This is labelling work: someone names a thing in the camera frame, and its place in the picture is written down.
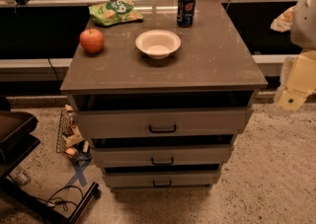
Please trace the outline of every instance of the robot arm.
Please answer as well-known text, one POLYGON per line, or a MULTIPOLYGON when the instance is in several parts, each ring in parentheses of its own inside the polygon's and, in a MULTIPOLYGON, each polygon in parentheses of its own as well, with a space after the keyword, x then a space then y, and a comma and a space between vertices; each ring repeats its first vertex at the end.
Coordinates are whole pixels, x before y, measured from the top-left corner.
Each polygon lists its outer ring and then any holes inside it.
POLYGON ((295 112, 316 89, 316 0, 298 0, 290 27, 291 40, 303 51, 282 66, 276 105, 295 112))

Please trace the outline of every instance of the red apple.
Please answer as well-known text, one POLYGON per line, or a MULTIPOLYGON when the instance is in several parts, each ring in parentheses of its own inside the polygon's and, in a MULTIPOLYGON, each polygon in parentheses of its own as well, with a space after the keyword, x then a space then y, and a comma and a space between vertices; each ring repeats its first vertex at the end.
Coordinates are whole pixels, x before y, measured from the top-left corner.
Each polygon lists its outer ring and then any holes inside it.
POLYGON ((88 29, 80 34, 80 44, 89 53, 100 52, 105 44, 103 34, 96 29, 88 29))

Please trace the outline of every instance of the white drawer front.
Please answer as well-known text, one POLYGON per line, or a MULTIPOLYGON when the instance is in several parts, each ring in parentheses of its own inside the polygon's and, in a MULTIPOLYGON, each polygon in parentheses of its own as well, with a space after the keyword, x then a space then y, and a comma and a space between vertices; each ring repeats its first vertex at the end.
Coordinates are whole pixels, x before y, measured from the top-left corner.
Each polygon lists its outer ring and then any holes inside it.
POLYGON ((104 174, 104 181, 110 189, 133 187, 186 187, 212 186, 217 183, 220 173, 182 172, 177 174, 104 174))
POLYGON ((230 153, 229 145, 92 150, 99 168, 222 164, 228 161, 230 153))
POLYGON ((85 138, 148 137, 241 133, 252 109, 78 112, 75 114, 85 138))

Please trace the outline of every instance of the ceramic bowl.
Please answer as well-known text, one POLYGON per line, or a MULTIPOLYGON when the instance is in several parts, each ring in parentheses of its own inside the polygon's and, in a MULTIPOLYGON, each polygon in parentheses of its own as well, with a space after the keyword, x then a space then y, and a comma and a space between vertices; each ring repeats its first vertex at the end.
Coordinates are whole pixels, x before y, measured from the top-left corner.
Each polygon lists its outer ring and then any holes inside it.
POLYGON ((153 30, 141 34, 135 43, 149 57, 163 59, 180 47, 181 40, 172 32, 153 30))

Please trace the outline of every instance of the plastic bag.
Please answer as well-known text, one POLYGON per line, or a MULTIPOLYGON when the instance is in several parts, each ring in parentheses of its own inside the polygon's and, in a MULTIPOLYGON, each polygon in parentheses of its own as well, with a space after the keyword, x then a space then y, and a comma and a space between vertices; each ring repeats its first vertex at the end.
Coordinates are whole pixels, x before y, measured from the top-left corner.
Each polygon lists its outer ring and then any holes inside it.
POLYGON ((133 7, 130 0, 114 1, 89 7, 92 21, 100 26, 142 20, 143 16, 133 7))

